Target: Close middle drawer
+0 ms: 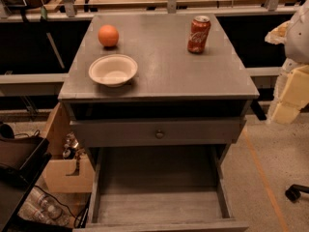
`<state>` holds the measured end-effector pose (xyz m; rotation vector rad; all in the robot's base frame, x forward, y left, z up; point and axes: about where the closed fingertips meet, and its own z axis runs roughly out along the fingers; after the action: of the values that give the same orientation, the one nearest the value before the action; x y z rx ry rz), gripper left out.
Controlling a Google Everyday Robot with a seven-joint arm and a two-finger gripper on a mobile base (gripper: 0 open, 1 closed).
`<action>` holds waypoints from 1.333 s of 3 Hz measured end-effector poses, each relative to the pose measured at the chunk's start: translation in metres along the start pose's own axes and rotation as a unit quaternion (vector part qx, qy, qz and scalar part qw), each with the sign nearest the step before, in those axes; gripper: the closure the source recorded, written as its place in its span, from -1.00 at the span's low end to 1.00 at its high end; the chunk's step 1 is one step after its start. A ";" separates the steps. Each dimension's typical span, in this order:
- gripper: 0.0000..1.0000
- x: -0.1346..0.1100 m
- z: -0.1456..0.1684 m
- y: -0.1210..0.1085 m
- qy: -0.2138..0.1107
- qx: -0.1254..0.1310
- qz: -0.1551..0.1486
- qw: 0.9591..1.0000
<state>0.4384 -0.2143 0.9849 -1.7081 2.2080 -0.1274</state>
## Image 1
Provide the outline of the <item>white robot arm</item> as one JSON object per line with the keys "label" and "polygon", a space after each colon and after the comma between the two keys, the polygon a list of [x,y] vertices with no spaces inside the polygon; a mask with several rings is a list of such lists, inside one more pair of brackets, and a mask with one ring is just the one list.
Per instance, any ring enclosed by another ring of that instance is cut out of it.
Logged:
{"label": "white robot arm", "polygon": [[285,55],[295,62],[309,63],[309,0],[291,17],[286,32]]}

